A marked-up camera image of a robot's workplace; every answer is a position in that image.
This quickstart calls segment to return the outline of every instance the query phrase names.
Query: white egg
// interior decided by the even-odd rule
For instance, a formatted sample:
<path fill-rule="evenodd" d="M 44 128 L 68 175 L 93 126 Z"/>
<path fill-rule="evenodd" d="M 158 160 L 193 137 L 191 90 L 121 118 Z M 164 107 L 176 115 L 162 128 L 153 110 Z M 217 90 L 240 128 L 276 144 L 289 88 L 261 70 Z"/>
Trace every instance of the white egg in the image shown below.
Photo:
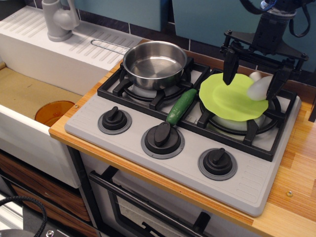
<path fill-rule="evenodd" d="M 262 78 L 262 75 L 261 75 L 260 72 L 253 72 L 253 73 L 251 73 L 251 74 L 249 75 L 249 77 L 250 77 L 254 82 L 256 82 L 256 81 L 258 81 L 258 80 L 260 80 L 260 79 Z"/>
<path fill-rule="evenodd" d="M 248 97 L 255 101 L 265 100 L 272 77 L 267 76 L 253 83 L 247 90 Z"/>

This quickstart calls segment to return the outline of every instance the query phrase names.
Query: stove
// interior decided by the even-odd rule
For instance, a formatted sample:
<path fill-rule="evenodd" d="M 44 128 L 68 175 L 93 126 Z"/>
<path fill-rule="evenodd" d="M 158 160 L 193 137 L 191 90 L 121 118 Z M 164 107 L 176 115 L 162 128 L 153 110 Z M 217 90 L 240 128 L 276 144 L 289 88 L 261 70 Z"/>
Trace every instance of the stove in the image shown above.
<path fill-rule="evenodd" d="M 146 91 L 129 81 L 121 65 L 68 120 L 65 130 L 240 211 L 259 216 L 301 106 L 296 93 L 282 90 L 269 102 L 263 118 L 238 123 L 237 128 L 208 111 L 197 94 L 177 124 L 169 128 L 172 139 L 169 135 L 154 135 L 153 128 L 165 129 L 164 121 L 179 97 L 190 88 L 198 91 L 200 84 L 215 73 L 221 71 L 189 58 L 178 85 Z"/>

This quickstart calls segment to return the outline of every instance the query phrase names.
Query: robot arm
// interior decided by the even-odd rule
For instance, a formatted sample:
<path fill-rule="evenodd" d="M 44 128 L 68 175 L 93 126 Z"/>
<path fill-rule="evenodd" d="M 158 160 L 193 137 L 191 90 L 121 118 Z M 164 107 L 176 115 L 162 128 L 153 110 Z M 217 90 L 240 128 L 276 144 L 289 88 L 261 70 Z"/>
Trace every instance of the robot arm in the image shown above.
<path fill-rule="evenodd" d="M 249 0 L 240 0 L 243 6 L 253 14 L 262 14 L 255 33 L 225 32 L 225 42 L 221 52 L 224 53 L 224 82 L 228 85 L 237 73 L 239 60 L 269 67 L 275 74 L 269 86 L 267 99 L 274 98 L 288 79 L 297 79 L 300 75 L 303 62 L 308 56 L 288 46 L 283 40 L 283 34 L 290 22 L 290 32 L 302 37 L 307 34 L 310 27 L 310 17 L 306 5 L 315 0 L 264 0 L 261 9 L 257 9 Z M 293 18 L 296 9 L 302 7 L 308 20 L 308 27 L 302 34 L 294 34 Z M 283 61 L 273 60 L 266 55 L 281 55 Z"/>

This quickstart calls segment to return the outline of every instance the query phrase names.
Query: wooden cabinet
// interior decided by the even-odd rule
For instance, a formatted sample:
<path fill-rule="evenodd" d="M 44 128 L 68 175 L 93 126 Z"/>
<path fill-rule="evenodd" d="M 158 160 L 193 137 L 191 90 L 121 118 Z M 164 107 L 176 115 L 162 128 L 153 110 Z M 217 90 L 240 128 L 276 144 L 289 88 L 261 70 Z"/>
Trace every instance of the wooden cabinet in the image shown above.
<path fill-rule="evenodd" d="M 97 236 L 77 189 L 62 184 L 2 151 L 0 151 L 0 169 L 1 175 L 11 182 L 17 195 L 32 197 L 42 202 L 49 218 L 84 236 Z M 40 211 L 32 203 L 25 202 L 25 204 Z"/>

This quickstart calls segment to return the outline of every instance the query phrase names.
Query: orange bowl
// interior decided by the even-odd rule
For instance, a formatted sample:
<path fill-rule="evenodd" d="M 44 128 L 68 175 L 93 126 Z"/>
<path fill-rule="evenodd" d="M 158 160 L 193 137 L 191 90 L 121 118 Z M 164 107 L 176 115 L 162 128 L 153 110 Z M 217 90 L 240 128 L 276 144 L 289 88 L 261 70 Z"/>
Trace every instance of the orange bowl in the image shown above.
<path fill-rule="evenodd" d="M 41 107 L 35 114 L 35 120 L 46 126 L 53 126 L 72 106 L 71 101 L 55 101 Z"/>

